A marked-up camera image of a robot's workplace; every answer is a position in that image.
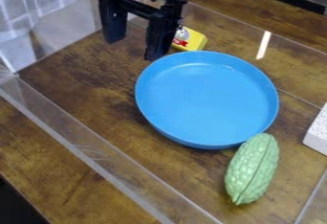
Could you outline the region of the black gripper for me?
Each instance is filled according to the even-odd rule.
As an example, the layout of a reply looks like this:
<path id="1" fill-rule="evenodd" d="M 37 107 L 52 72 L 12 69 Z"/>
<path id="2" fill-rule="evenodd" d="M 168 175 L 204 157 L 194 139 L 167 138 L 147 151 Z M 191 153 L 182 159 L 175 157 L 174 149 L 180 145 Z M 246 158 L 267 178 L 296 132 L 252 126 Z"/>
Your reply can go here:
<path id="1" fill-rule="evenodd" d="M 104 40 L 112 44 L 125 37 L 128 13 L 148 20 L 147 60 L 163 57 L 180 27 L 182 10 L 188 0 L 99 0 Z"/>

